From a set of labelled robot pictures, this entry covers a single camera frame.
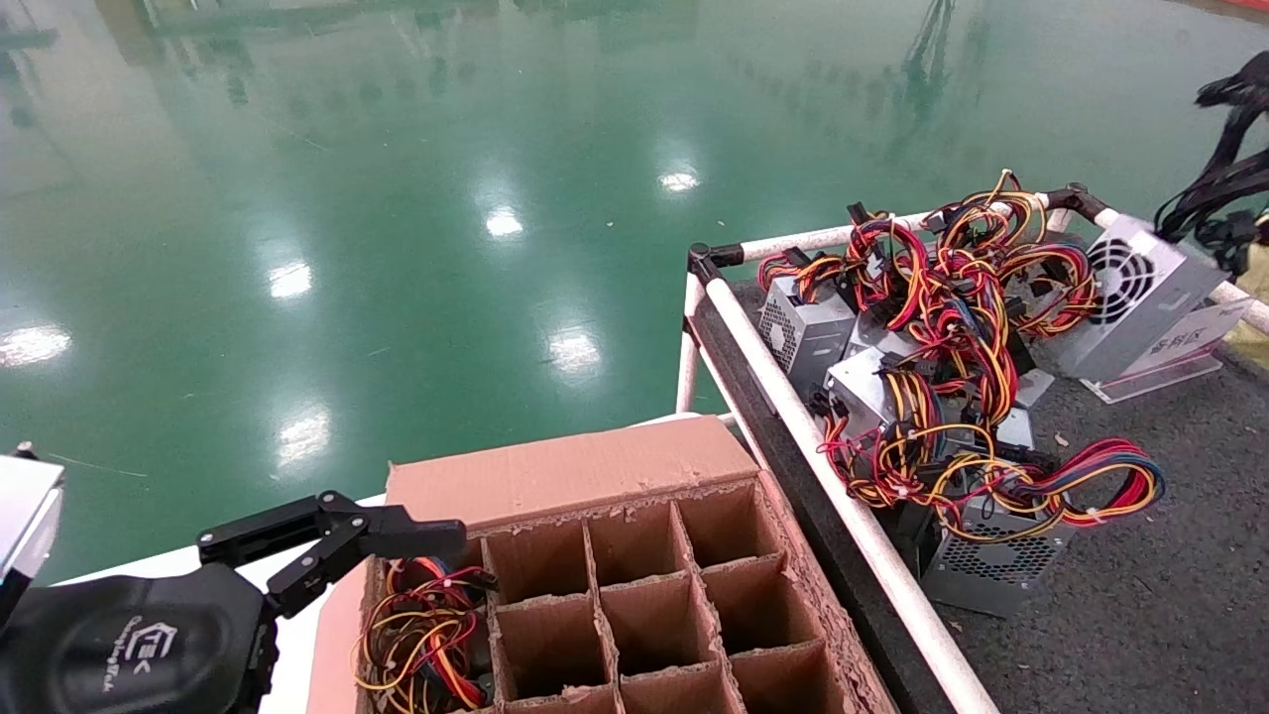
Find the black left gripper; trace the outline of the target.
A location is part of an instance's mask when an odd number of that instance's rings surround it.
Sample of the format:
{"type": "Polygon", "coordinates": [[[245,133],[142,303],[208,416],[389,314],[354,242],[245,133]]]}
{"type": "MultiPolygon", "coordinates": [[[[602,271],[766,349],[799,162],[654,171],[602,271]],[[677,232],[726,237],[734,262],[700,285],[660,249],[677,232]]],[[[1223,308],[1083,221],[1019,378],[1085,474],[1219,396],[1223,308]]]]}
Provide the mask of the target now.
{"type": "Polygon", "coordinates": [[[5,713],[254,713],[278,626],[227,566],[28,588],[3,626],[5,713]]]}

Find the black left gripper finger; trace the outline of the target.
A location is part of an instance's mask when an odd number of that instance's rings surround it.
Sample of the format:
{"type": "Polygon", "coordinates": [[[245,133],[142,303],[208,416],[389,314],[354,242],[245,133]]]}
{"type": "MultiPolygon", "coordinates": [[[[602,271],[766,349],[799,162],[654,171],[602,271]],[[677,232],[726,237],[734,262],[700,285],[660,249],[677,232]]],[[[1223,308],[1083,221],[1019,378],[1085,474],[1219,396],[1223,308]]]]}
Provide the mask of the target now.
{"type": "Polygon", "coordinates": [[[239,568],[308,547],[266,582],[272,613],[294,618],[367,557],[448,559],[462,555],[466,542],[462,521],[416,521],[404,506],[360,506],[327,491],[214,526],[199,535],[195,548],[203,566],[239,568]]]}

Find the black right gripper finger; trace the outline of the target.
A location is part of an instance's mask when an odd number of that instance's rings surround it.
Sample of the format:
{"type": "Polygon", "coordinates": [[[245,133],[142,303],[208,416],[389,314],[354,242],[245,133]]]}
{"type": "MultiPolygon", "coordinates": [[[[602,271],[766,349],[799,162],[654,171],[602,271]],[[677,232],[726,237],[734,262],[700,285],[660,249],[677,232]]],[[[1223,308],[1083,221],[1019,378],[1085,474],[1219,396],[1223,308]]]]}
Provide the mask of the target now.
{"type": "Polygon", "coordinates": [[[1223,79],[1214,79],[1198,90],[1194,99],[1197,107],[1233,107],[1250,110],[1268,108],[1268,58],[1269,51],[1261,51],[1247,60],[1242,68],[1223,79]]]}

